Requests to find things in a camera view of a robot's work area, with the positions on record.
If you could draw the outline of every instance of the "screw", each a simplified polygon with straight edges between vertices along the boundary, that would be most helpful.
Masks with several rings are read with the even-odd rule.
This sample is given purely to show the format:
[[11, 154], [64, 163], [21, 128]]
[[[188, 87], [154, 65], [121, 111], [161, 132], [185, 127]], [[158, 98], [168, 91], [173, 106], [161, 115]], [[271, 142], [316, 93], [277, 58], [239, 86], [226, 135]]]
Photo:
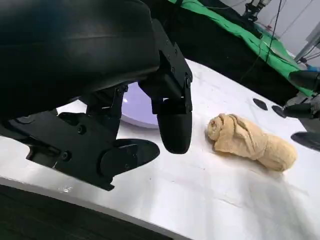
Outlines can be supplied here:
[[122, 92], [117, 88], [117, 89], [116, 89], [116, 95], [117, 95], [117, 96], [120, 96], [121, 94], [122, 94]]
[[78, 134], [80, 134], [80, 135], [85, 134], [86, 131], [87, 131], [86, 126], [80, 125], [80, 126], [78, 127]]
[[65, 151], [61, 155], [62, 161], [67, 162], [71, 159], [71, 153], [69, 151]]

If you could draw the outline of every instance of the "dark floor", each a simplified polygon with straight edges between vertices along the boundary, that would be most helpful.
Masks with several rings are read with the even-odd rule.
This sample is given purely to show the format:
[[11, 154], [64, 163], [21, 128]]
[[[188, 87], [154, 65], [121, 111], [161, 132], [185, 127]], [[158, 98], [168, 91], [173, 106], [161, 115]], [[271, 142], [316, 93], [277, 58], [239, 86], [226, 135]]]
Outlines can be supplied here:
[[0, 240], [169, 240], [51, 197], [0, 185]]

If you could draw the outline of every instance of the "beige cloth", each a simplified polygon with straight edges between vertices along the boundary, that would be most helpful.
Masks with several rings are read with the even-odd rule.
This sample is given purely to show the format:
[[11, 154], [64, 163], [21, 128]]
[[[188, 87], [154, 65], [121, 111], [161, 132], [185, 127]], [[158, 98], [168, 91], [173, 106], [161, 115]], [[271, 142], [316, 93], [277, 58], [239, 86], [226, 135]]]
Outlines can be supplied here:
[[258, 160], [274, 171], [289, 169], [297, 159], [296, 149], [283, 139], [264, 133], [260, 127], [234, 114], [220, 114], [207, 127], [219, 152]]

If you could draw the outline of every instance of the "green cloth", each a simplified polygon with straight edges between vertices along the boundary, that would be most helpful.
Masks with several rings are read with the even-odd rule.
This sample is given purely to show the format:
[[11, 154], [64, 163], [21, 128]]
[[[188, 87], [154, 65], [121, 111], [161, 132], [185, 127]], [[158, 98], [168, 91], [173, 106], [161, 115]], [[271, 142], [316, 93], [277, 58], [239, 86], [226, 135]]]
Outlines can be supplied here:
[[[177, 0], [168, 0], [168, 1], [172, 3], [176, 3]], [[263, 34], [262, 38], [259, 39], [256, 36], [254, 36], [251, 32], [243, 29], [239, 25], [226, 20], [224, 17], [220, 16], [216, 12], [204, 7], [197, 0], [183, 0], [181, 7], [184, 9], [190, 10], [194, 13], [207, 16], [208, 18], [213, 20], [216, 24], [218, 24], [221, 28], [225, 29], [229, 33], [239, 38], [242, 38], [244, 42], [249, 46], [249, 48], [252, 51], [254, 51], [257, 55], [259, 55], [260, 58], [262, 58], [263, 60], [267, 59], [269, 45], [271, 42], [271, 36], [269, 36], [268, 34]], [[282, 56], [286, 56], [286, 58], [291, 58], [291, 56], [287, 53], [283, 44], [276, 39], [272, 41], [271, 49], [272, 50], [275, 49]], [[296, 63], [284, 60], [274, 54], [269, 55], [267, 64], [273, 69], [275, 69], [282, 76], [284, 76], [288, 81], [289, 81], [289, 74], [291, 72], [300, 70], [299, 66]], [[307, 96], [311, 96], [313, 94], [313, 91], [311, 90], [305, 89], [303, 87], [299, 87], [295, 84], [293, 85], [300, 92], [304, 93]]]

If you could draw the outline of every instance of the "rolled towel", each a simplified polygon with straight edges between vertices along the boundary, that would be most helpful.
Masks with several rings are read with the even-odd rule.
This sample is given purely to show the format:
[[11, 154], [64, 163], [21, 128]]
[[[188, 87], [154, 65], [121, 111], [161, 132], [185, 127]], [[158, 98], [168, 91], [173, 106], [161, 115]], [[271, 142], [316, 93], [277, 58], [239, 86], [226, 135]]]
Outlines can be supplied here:
[[295, 148], [281, 138], [264, 133], [260, 127], [234, 114], [220, 114], [207, 127], [214, 149], [258, 160], [274, 171], [290, 168], [297, 158]]
[[264, 155], [258, 159], [266, 168], [283, 172], [292, 167], [297, 159], [294, 146], [278, 136], [268, 134]]

